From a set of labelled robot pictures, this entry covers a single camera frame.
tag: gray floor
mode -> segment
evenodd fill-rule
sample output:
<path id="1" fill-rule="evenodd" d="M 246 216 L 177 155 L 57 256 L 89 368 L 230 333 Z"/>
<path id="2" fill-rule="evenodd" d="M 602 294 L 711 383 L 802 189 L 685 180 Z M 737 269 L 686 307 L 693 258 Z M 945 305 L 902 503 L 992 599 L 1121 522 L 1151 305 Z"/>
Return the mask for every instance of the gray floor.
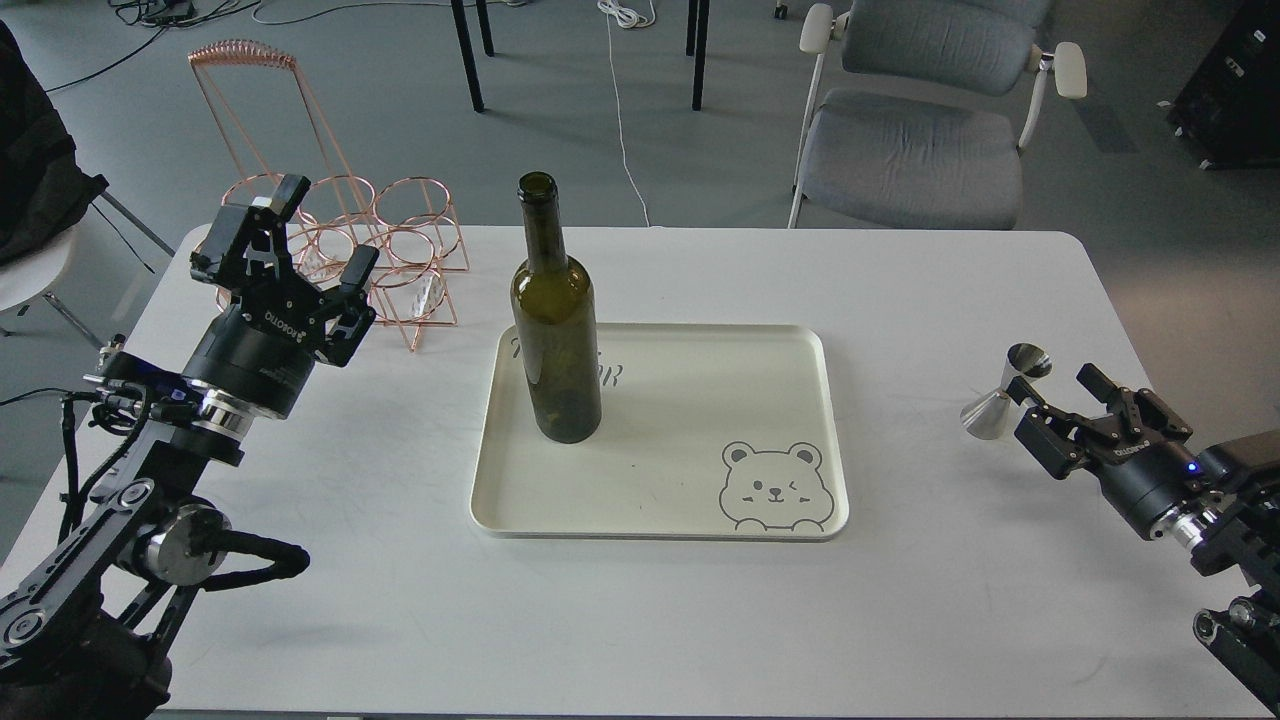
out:
<path id="1" fill-rule="evenodd" d="M 713 3 L 701 113 L 689 109 L 685 3 L 655 4 L 658 23 L 627 32 L 607 29 L 582 0 L 492 5 L 498 55 L 477 59 L 483 115 L 470 108 L 449 12 L 424 6 L 343 10 L 283 27 L 256 24 L 246 12 L 168 31 L 123 65 L 52 97 L 81 165 L 106 174 L 170 245 L 210 222 L 237 179 L 186 63 L 188 51 L 228 37 L 296 55 L 353 169 L 378 186 L 434 176 L 453 190 L 463 224 L 517 224 L 515 181 L 539 168 L 558 178 L 567 224 L 640 225 L 618 143 L 612 40 L 626 158 L 649 222 L 782 227 L 810 72 L 796 50 L 809 3 L 794 0 L 786 22 L 772 19 L 769 0 Z M 1176 96 L 1239 4 L 1059 0 L 1043 35 L 1084 47 L 1091 96 L 1076 106 L 1048 99 L 1025 156 L 1019 229 L 1065 231 L 1084 243 L 1153 387 L 1197 428 L 1193 450 L 1280 425 L 1280 176 L 1199 170 L 1199 156 L 1172 136 L 1157 106 Z M 278 0 L 261 15 L 285 19 L 333 5 Z M 102 1 L 0 0 L 0 17 L 46 87 L 119 59 L 154 32 L 125 27 Z M 219 78 L 229 95 L 239 91 L 232 101 L 246 118 L 302 122 L 296 91 L 273 78 L 255 85 L 234 70 Z M 852 78 L 832 64 L 826 85 L 836 83 L 933 94 Z M 1018 115 L 1023 97 L 996 105 Z M 321 177 L 300 135 L 255 138 L 276 168 Z M 800 224 L 867 227 L 812 204 Z M 102 237 L 59 291 L 100 333 L 128 332 L 154 278 L 109 232 Z M 148 263 L 166 260 L 145 240 L 134 245 Z M 1027 268 L 1033 277 L 1052 272 Z M 1070 297 L 1043 302 L 1071 311 Z M 72 387 L 91 368 L 92 348 L 47 307 L 3 320 L 24 334 L 0 341 L 0 397 Z M 0 553 L 60 457 L 56 421 L 52 400 L 0 410 Z"/>

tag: black cabinet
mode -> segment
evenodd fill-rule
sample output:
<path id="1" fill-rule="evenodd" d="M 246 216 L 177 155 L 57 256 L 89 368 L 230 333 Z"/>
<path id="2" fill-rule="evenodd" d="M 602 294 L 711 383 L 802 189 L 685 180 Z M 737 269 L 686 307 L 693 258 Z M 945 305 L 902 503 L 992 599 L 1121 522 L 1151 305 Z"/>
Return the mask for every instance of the black cabinet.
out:
<path id="1" fill-rule="evenodd" d="M 1202 168 L 1280 160 L 1280 0 L 1248 0 L 1170 110 Z"/>

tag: bottle mouth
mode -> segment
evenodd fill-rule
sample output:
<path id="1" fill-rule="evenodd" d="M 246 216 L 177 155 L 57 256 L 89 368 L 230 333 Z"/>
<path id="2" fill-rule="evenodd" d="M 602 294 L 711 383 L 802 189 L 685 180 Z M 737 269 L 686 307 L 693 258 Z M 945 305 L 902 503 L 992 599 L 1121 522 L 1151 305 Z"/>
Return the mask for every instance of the bottle mouth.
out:
<path id="1" fill-rule="evenodd" d="M 520 191 L 516 195 L 521 202 L 550 202 L 556 200 L 556 178 L 541 170 L 526 173 L 520 178 Z"/>

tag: bottle neck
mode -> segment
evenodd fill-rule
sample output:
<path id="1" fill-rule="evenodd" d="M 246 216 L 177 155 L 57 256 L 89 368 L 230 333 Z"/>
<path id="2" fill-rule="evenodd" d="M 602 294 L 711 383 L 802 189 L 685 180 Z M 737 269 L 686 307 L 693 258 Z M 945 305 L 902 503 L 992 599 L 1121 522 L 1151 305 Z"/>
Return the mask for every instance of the bottle neck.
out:
<path id="1" fill-rule="evenodd" d="M 558 272 L 568 266 L 564 254 L 564 234 L 561 232 L 559 209 L 556 200 L 522 202 L 525 211 L 525 242 L 529 245 L 529 272 Z"/>

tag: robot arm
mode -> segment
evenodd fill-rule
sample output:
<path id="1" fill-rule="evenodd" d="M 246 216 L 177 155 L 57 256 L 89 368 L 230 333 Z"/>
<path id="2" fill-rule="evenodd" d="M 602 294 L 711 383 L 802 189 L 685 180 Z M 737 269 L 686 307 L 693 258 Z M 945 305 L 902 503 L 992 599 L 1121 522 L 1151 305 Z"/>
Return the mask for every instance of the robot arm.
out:
<path id="1" fill-rule="evenodd" d="M 1107 407 L 1087 419 L 1044 402 L 1027 379 L 1009 386 L 1029 405 L 1014 436 L 1050 475 L 1084 469 L 1143 539 L 1178 539 L 1202 575 L 1239 566 L 1251 597 L 1201 610 L 1197 639 L 1280 717 L 1280 430 L 1193 456 L 1192 429 L 1151 389 L 1117 387 L 1093 365 L 1076 379 Z"/>
<path id="2" fill-rule="evenodd" d="M 0 600 L 0 720 L 146 717 L 169 697 L 168 650 L 198 591 L 293 577 L 310 562 L 301 547 L 232 530 L 192 495 L 210 460 L 239 464 L 253 418 L 288 416 L 315 363 L 346 365 L 372 325 L 376 249 L 358 247 L 326 291 L 293 272 L 284 227 L 308 184 L 288 176 L 268 204 L 219 211 L 192 254 L 192 277 L 232 300 L 182 374 L 115 347 L 87 377 L 97 409 L 132 415 L 133 428 L 67 495 L 58 547 Z M 97 506 L 81 521 L 87 501 Z M 215 575 L 228 552 L 270 564 Z M 146 580 L 118 616 L 102 610 L 101 578 L 113 566 Z M 138 634 L 166 594 L 154 630 Z"/>

